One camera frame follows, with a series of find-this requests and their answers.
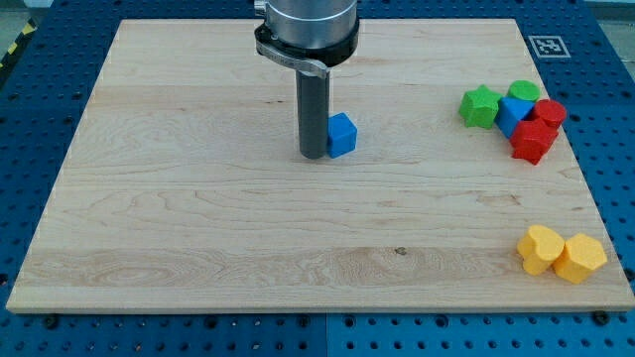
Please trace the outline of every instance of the plastic block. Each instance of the plastic block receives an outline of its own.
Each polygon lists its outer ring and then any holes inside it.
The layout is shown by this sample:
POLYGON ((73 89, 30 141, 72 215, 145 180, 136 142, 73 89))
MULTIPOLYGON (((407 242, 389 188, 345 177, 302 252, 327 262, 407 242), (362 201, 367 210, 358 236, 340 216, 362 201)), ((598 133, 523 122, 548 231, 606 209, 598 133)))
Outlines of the plastic block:
POLYGON ((539 100, 529 114, 528 120, 542 120, 551 128, 558 129, 567 119, 567 110, 553 99, 539 100))
POLYGON ((328 155, 334 159, 355 150, 357 128, 344 113, 328 118, 328 155))
POLYGON ((565 242, 565 249, 554 262, 556 274, 574 284, 580 284, 606 264, 602 243, 578 233, 565 242))
POLYGON ((557 137, 558 131, 548 127, 542 120, 523 120, 518 123, 514 134, 509 139, 514 148, 512 158, 525 159, 537 165, 557 137))
POLYGON ((565 248, 565 239, 543 225, 529 227, 516 246, 523 256, 523 269, 533 276, 545 272, 565 248))
POLYGON ((505 97, 498 102, 499 110, 496 117, 496 125, 505 138, 511 138, 514 129, 521 120, 524 120, 534 108, 534 102, 516 98, 505 97))
POLYGON ((535 102, 540 98, 540 88, 532 81, 516 80, 509 86, 507 96, 535 102))
POLYGON ((465 119, 465 126, 491 129, 498 114, 498 101, 502 97, 485 85, 465 92, 458 109, 458 113, 465 119))

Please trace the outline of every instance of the blue perforated table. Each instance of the blue perforated table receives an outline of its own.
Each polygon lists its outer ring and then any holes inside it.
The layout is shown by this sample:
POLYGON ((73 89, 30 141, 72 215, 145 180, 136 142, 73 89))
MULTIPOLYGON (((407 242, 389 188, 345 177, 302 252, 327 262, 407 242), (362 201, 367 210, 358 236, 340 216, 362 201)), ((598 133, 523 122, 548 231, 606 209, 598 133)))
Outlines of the blue perforated table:
MULTIPOLYGON (((112 37, 125 18, 251 18, 252 2, 56 1, 0 92, 6 302, 112 37)), ((515 18, 613 244, 635 276, 635 84, 580 1, 362 0, 362 18, 515 18)), ((635 354, 635 313, 15 316, 0 356, 635 354)))

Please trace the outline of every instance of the wood grain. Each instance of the wood grain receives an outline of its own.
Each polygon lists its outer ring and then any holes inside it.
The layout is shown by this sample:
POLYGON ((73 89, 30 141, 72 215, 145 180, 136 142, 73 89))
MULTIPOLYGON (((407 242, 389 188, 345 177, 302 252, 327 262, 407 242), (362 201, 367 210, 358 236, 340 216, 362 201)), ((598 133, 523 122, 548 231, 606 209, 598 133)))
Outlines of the wood grain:
POLYGON ((252 21, 124 21, 7 307, 17 313, 625 310, 635 301, 566 136, 540 165, 461 95, 540 78, 511 20, 365 21, 333 70, 359 129, 298 152, 294 74, 252 21), (526 275, 535 223, 600 239, 573 286, 526 275))

